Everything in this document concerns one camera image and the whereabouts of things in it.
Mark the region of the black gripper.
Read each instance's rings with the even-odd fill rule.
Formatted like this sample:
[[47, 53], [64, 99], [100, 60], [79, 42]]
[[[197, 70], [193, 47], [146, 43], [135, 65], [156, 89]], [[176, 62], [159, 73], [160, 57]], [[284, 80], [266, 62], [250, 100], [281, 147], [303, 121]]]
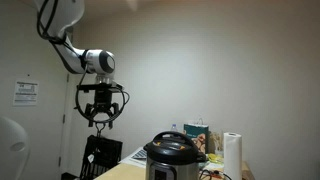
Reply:
[[119, 105], [112, 103], [112, 92], [109, 89], [97, 89], [94, 94], [94, 103], [86, 104], [85, 115], [88, 116], [88, 127], [93, 127], [92, 117], [99, 113], [105, 113], [109, 116], [109, 130], [113, 128], [113, 116], [119, 112]]

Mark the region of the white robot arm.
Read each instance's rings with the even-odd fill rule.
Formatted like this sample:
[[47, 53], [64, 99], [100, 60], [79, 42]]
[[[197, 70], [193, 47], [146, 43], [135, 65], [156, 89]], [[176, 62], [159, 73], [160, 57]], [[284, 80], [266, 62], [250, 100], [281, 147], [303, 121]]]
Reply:
[[85, 10], [84, 0], [33, 0], [37, 8], [37, 32], [55, 49], [64, 67], [72, 74], [82, 74], [75, 95], [76, 109], [89, 125], [108, 124], [122, 113], [123, 107], [112, 103], [112, 94], [124, 94], [114, 81], [115, 62], [111, 52], [78, 49], [67, 35]]

